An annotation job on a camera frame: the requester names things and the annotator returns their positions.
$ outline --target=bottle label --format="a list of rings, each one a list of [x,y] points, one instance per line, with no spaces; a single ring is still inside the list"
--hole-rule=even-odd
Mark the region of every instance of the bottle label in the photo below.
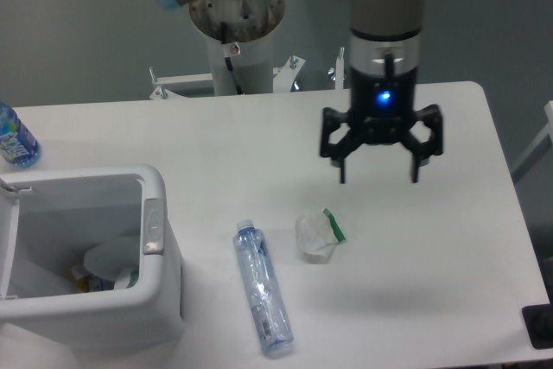
[[[8,162],[18,164],[35,156],[37,151],[35,138],[19,119],[8,122],[7,129],[0,136],[0,154]]]
[[[272,337],[272,331],[270,330],[269,317],[267,316],[265,307],[261,304],[253,306],[251,308],[251,315],[253,315],[253,321],[256,323],[259,339],[270,339]]]

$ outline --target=bottle cap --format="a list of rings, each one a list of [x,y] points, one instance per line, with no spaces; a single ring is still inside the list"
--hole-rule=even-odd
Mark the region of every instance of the bottle cap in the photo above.
[[[244,219],[244,220],[241,220],[238,224],[236,224],[236,229],[238,230],[238,232],[246,228],[253,228],[253,220]]]

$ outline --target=gray floor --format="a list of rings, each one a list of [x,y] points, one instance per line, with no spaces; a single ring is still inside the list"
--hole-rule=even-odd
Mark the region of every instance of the gray floor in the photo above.
[[[553,99],[551,6],[427,3],[420,81],[484,86],[509,163],[544,125],[543,106]],[[12,105],[146,99],[149,66],[158,76],[208,72],[187,11],[163,12],[155,0],[0,0],[0,12],[0,95]],[[347,44],[347,16],[347,5],[335,0],[287,0],[276,62],[298,54],[308,60],[305,85],[329,87],[325,72]],[[543,256],[553,255],[552,163],[553,151],[518,186]]]

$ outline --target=clear plastic bottle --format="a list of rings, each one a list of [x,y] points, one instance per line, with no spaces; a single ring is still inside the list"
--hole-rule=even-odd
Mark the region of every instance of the clear plastic bottle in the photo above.
[[[35,164],[41,146],[9,105],[0,101],[0,155],[17,168]]]
[[[294,339],[294,335],[263,231],[255,229],[250,219],[239,222],[237,228],[238,234],[232,242],[251,315],[262,350],[265,353],[273,353],[288,345]]]

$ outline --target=black cable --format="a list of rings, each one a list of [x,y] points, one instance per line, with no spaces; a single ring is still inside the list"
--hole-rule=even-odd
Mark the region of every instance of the black cable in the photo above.
[[[225,22],[221,22],[221,44],[223,47],[226,45],[226,30],[228,29],[228,25]],[[225,63],[226,63],[226,69],[231,73],[232,82],[234,83],[234,88],[236,89],[237,95],[244,95],[244,91],[242,90],[242,86],[239,84],[238,80],[236,79],[236,74],[234,72],[234,66],[232,65],[231,57],[226,56],[225,57]]]

